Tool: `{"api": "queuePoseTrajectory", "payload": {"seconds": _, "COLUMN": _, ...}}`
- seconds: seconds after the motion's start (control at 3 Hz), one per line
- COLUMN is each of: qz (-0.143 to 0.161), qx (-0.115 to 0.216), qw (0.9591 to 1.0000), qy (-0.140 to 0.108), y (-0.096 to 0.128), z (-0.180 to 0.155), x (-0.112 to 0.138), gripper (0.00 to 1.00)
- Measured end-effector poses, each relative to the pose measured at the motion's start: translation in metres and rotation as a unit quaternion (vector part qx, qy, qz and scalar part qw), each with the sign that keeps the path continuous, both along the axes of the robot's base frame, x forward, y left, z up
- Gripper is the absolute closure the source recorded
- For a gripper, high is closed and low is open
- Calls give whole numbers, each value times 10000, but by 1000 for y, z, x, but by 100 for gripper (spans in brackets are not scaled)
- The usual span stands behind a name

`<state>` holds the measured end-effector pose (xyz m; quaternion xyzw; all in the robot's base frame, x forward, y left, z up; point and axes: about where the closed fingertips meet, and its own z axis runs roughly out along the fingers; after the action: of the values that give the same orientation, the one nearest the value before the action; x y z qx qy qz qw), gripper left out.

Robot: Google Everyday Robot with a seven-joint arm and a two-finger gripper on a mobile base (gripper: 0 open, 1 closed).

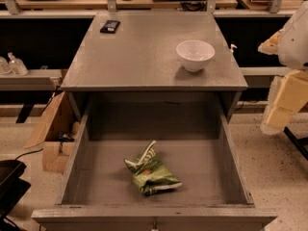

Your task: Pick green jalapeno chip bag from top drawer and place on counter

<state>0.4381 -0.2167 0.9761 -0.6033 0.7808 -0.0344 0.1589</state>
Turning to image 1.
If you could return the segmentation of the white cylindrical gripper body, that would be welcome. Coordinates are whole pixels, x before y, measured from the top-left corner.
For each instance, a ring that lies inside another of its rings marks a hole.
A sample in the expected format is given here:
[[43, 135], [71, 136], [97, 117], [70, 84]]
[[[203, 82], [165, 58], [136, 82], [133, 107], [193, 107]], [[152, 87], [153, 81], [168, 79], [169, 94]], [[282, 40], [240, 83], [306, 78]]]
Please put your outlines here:
[[260, 129], [264, 134], [275, 135], [308, 103], [308, 72], [292, 70], [284, 77], [275, 76], [268, 101]]

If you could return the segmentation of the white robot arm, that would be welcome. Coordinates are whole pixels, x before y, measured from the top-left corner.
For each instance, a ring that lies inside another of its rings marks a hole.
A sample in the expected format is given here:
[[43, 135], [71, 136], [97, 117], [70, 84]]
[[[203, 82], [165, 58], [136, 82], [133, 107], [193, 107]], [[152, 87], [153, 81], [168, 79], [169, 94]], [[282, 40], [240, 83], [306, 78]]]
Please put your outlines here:
[[279, 62], [291, 69], [284, 77], [275, 76], [271, 82], [260, 125], [264, 134], [275, 135], [308, 103], [308, 1], [258, 51], [277, 55]]

